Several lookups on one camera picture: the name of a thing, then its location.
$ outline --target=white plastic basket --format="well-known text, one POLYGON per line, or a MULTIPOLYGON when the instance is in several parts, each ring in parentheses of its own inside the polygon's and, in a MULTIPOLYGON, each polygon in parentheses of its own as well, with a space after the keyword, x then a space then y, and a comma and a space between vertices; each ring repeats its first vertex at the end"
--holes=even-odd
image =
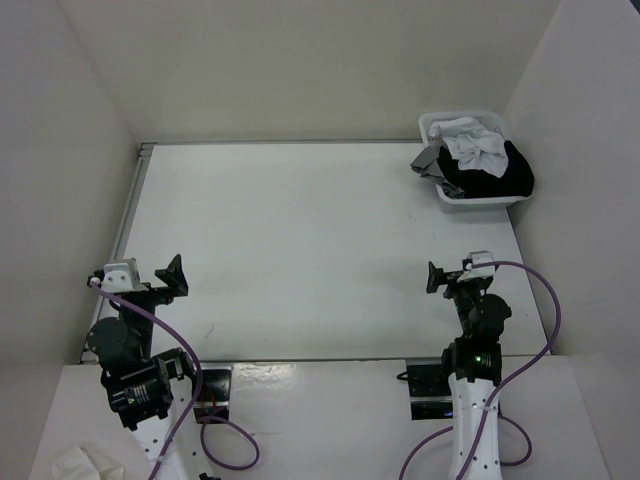
MULTIPOLYGON (((418 119, 420 126, 420 134, 422 142, 425 146, 441 146, 443 141, 441 137, 430 137, 428 135, 431 125, 435 122, 446 122, 455 120, 456 118, 473 117, 484 125, 487 130, 502 135, 505 140, 511 140, 511 132, 504 123, 500 115, 489 111, 467 111, 467 112, 437 112, 425 113, 418 119)), ((438 197, 440 198, 440 206, 447 213, 469 212, 474 210, 495 210, 506 208, 516 202, 527 200, 530 197, 493 197, 493 198, 449 198, 444 194, 442 187, 436 185, 438 197)))

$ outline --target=white table surface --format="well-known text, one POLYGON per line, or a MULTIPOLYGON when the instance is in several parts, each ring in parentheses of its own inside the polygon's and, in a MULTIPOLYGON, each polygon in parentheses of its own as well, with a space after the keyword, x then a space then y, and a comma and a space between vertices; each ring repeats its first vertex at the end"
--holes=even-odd
MULTIPOLYGON (((528 358, 504 359, 504 373, 528 358)), ((260 462, 246 472, 216 469, 225 480, 390 480, 407 454, 446 420, 412 421, 400 360, 237 364, 232 376, 231 420, 254 434, 260 462)), ((92 444, 126 467, 126 480, 146 479, 150 467, 133 436, 109 410, 98 366, 65 367, 30 480, 51 478, 51 463, 65 449, 92 444)), ((530 434, 534 451, 523 466, 504 467, 505 480, 609 479, 578 385, 566 357, 547 356, 507 387, 506 415, 530 434)), ((207 429, 211 450, 227 462, 252 457, 251 446, 226 426, 207 429)), ((452 437, 445 435, 413 460, 406 480, 447 478, 452 437)), ((519 433, 500 425, 500 455, 525 451, 519 433)))
MULTIPOLYGON (((418 143, 156 146, 125 257, 143 281, 183 256, 187 298, 157 313, 203 360, 440 356, 460 333, 427 296, 427 263, 521 261, 506 211, 447 215, 409 164, 418 143)), ((505 354, 545 337, 524 272, 491 288, 512 307, 505 354)), ((175 345, 156 329, 154 353, 175 345)))

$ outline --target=gray cloth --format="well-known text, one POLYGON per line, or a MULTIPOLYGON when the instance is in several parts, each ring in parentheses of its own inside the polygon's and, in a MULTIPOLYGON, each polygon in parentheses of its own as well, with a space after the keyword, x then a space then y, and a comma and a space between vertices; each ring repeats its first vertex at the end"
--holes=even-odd
POLYGON ((464 190, 449 183, 444 177, 438 165, 438 147, 429 146, 420 152, 420 155, 411 162, 411 169, 421 177, 428 178, 442 187, 444 194, 449 198, 464 198, 464 190))

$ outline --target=white cloth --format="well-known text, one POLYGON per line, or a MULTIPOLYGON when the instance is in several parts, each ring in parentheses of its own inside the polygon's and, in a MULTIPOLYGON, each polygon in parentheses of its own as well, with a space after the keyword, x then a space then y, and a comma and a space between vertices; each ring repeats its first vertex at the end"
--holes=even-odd
POLYGON ((471 117, 449 122, 436 122, 429 129, 430 137, 442 137, 451 158, 458 160, 460 170, 484 170, 502 178, 509 166, 504 138, 487 130, 471 117))
POLYGON ((53 462, 54 480, 122 480, 124 467, 88 446, 75 446, 53 462))

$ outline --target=white wall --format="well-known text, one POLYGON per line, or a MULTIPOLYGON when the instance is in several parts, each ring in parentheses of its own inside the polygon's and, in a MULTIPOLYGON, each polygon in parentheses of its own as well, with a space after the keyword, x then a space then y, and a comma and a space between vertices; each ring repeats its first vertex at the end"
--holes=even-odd
POLYGON ((558 0, 59 0, 138 138, 419 138, 502 111, 558 0))
MULTIPOLYGON (((556 350, 573 354, 621 480, 637 478, 640 430, 639 46, 629 0, 563 0, 506 109, 538 179, 534 199, 511 211, 522 255, 558 289, 556 350)), ((548 297, 535 293, 550 319, 548 297)))
POLYGON ((0 478, 26 478, 77 361, 136 145, 55 0, 0 2, 0 478))

